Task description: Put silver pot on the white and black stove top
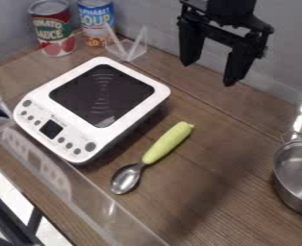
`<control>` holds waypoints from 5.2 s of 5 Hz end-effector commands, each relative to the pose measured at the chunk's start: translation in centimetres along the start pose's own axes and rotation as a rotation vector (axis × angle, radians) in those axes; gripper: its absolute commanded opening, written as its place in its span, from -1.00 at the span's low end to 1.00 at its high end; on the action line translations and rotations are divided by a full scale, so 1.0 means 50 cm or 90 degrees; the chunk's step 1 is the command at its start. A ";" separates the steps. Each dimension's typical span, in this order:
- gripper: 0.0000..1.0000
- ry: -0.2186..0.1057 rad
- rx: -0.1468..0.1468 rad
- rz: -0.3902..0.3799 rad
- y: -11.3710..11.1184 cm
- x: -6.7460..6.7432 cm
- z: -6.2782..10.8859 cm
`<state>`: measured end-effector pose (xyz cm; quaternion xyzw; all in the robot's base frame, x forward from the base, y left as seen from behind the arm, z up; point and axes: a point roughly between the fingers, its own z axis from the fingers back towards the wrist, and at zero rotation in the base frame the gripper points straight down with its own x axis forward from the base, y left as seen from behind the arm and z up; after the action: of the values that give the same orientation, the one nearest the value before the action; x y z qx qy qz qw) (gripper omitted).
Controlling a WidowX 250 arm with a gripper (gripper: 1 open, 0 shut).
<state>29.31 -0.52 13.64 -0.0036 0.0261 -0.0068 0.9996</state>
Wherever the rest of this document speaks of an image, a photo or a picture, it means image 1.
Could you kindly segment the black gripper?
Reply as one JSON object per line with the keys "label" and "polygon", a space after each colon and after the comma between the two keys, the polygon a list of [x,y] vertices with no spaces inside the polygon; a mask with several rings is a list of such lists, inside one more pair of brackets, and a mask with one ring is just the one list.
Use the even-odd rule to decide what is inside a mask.
{"label": "black gripper", "polygon": [[248,74],[252,63],[262,59],[267,49],[268,36],[274,27],[255,14],[256,0],[180,0],[183,5],[179,19],[180,61],[189,66],[201,56],[204,36],[201,30],[220,27],[246,28],[250,33],[240,37],[228,53],[223,83],[234,86]]}

